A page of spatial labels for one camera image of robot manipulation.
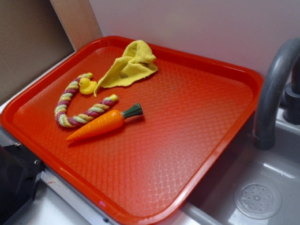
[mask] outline toy carrot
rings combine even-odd
[[[66,138],[66,141],[78,141],[84,138],[104,134],[121,127],[124,124],[125,119],[138,115],[143,115],[143,110],[139,103],[136,103],[124,112],[111,110],[75,131]]]

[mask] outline braided rope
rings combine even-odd
[[[100,116],[100,114],[102,114],[105,110],[108,110],[110,106],[112,106],[114,102],[118,100],[118,96],[113,94],[110,97],[106,97],[99,103],[93,105],[90,109],[88,109],[88,111],[85,111],[84,113],[81,113],[77,116],[67,117],[67,106],[70,104],[72,96],[79,90],[78,82],[83,77],[91,79],[92,76],[92,73],[86,73],[78,76],[67,86],[67,88],[62,93],[54,110],[56,121],[62,127],[74,128],[82,126]]]

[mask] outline red tray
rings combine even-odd
[[[54,109],[67,85],[92,72],[98,81],[133,40],[96,40],[57,66],[3,111],[3,127],[88,199],[122,224],[156,223],[185,201],[254,112],[262,78],[254,71],[150,45],[158,71],[129,87],[80,93],[67,115],[117,94],[114,109],[136,102],[144,116],[114,132],[69,143]]]

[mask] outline yellow microfiber towel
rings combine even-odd
[[[158,67],[153,63],[155,59],[152,50],[144,41],[131,42],[122,57],[117,58],[109,71],[98,81],[94,96],[97,96],[100,87],[129,86],[155,73],[158,71]]]

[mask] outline yellow rubber duck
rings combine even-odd
[[[96,81],[90,81],[89,78],[83,77],[79,81],[79,91],[84,95],[89,95],[94,92],[97,86]]]

